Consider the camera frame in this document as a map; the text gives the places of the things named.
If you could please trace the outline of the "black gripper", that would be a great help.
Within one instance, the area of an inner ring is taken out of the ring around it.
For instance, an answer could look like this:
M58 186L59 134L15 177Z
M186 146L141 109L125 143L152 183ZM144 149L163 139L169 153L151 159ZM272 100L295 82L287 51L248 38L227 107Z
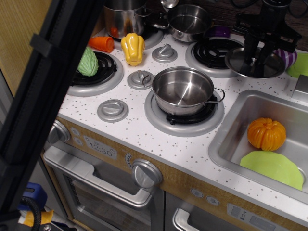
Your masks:
M273 76L267 60L274 49L294 52L302 36L285 21L285 15L266 13L236 15L233 30L242 34L244 39L244 62L249 64L257 53L255 76Z

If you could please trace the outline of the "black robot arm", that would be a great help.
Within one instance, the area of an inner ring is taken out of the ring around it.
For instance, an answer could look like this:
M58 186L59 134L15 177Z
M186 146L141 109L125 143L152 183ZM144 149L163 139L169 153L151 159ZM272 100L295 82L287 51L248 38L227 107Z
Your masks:
M302 36L285 21L289 0L264 0L259 14L236 15L234 32L244 37L244 46L225 56L227 67L243 76L272 78L281 75L296 60Z

